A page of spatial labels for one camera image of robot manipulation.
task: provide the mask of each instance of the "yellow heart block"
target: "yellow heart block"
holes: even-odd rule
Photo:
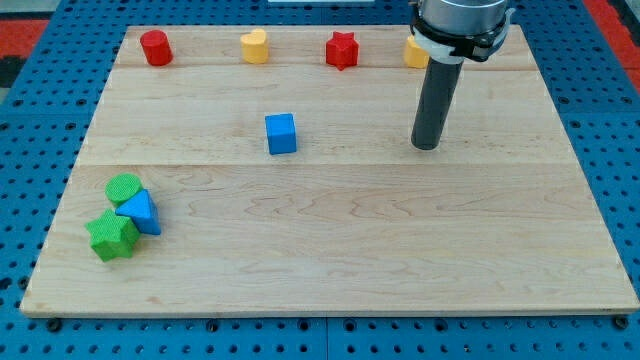
[[[429,62],[429,53],[418,46],[413,35],[407,38],[404,45],[404,63],[408,67],[424,69]]]
[[[240,37],[242,59],[250,64],[264,64],[269,60],[269,42],[264,29],[254,29]]]

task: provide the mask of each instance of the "blue cube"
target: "blue cube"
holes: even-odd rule
[[[292,114],[268,115],[264,118],[267,125],[269,154],[296,152],[296,126]]]

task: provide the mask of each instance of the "blue block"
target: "blue block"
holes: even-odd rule
[[[116,209],[116,215],[128,216],[143,234],[160,235],[158,208],[147,189],[143,189]]]
[[[292,114],[268,115],[264,118],[267,125],[269,154],[296,152],[296,126]]]

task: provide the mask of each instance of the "wood grain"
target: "wood grain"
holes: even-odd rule
[[[465,65],[437,151],[408,142],[423,71],[406,27],[345,27],[361,65],[323,64],[326,27],[166,28],[150,68],[131,28],[22,301],[32,317],[484,316],[640,305],[522,33]],[[269,156],[264,115],[296,114]],[[83,224],[138,174],[163,228],[102,263]]]

